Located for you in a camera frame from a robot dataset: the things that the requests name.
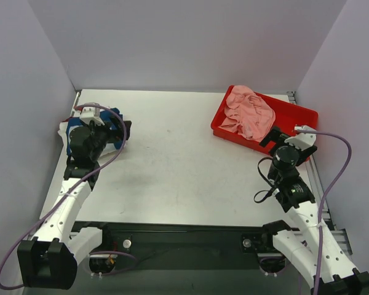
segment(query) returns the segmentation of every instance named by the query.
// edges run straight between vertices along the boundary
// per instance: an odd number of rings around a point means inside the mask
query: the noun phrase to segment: tabletop
[[[271,95],[288,101],[286,95]],[[257,172],[264,154],[213,136],[210,123],[224,93],[83,90],[77,105],[118,108],[132,121],[122,154],[104,170],[77,221],[262,226],[284,219]],[[112,154],[99,160],[105,163]],[[264,173],[270,162],[261,164]],[[54,204],[66,167],[62,150],[41,216]],[[309,185],[305,165],[298,167]]]

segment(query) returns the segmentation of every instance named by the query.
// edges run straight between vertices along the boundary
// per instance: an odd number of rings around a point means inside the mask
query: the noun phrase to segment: screw
[[[245,248],[249,248],[252,245],[252,241],[246,238],[243,242]]]
[[[129,249],[131,247],[131,241],[130,240],[124,240],[123,241],[123,248]]]

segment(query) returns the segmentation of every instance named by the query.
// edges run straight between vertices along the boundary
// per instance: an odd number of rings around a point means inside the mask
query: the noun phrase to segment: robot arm
[[[312,129],[303,126],[296,127],[296,130]],[[318,205],[295,168],[317,150],[313,146],[315,135],[300,133],[289,137],[278,128],[274,128],[260,145],[266,146],[270,141],[276,143],[271,149],[273,158],[268,173],[268,179],[273,183],[271,191],[285,214],[301,231],[308,247],[296,239],[291,228],[284,221],[264,225],[269,243],[294,265],[308,285],[313,288],[320,245],[319,227],[322,226],[323,251],[319,294],[368,295],[369,273],[358,271],[339,247],[324,220],[318,223]]]
[[[104,122],[100,109],[84,108],[80,115],[82,126],[69,134],[71,155],[67,160],[60,193],[54,205],[81,178],[99,167],[97,162],[107,143],[123,140],[123,130],[110,118]],[[127,139],[131,121],[125,121]],[[101,229],[87,227],[70,240],[76,216],[93,191],[98,173],[78,185],[36,231],[31,240],[19,244],[17,254],[23,284],[29,287],[69,289],[74,283],[78,264],[101,245]]]

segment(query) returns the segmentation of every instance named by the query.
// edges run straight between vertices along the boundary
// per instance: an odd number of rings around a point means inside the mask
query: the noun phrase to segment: pink towel
[[[227,118],[220,128],[260,142],[275,122],[275,112],[254,91],[237,85],[227,97]]]

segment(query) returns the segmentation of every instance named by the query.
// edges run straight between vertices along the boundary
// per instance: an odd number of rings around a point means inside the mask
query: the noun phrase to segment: red plastic bin
[[[266,147],[261,147],[257,141],[246,140],[241,135],[229,132],[219,127],[226,118],[226,114],[224,113],[226,100],[233,87],[234,86],[231,85],[228,88],[223,101],[221,102],[220,107],[218,108],[217,113],[210,124],[211,128],[213,129],[213,134],[225,140],[232,141],[233,143],[241,144],[247,148],[268,154],[274,143],[270,142]],[[262,97],[262,99],[275,111],[276,120],[273,126],[278,126],[284,133],[291,136],[296,135],[294,132],[295,125],[307,125],[312,128],[317,127],[317,119],[319,118],[319,114],[316,111],[287,103],[285,101],[277,100],[260,93],[257,93],[257,95]]]

